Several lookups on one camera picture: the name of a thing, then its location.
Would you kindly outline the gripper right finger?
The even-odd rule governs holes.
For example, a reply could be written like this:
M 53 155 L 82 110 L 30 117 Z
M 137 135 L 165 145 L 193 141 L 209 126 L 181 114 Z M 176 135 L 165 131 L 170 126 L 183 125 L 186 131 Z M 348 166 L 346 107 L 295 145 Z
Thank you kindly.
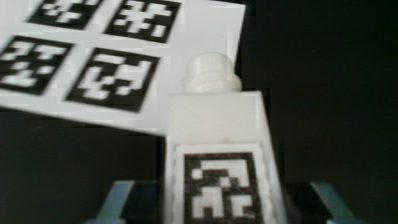
M 288 183 L 284 199 L 289 224 L 362 224 L 328 183 Z

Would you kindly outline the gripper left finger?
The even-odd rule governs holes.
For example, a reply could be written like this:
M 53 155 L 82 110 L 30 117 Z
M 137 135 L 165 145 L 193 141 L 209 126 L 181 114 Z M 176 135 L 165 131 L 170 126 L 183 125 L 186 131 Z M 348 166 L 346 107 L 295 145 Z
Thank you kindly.
M 82 224 L 156 224 L 156 190 L 153 181 L 115 181 L 98 215 Z

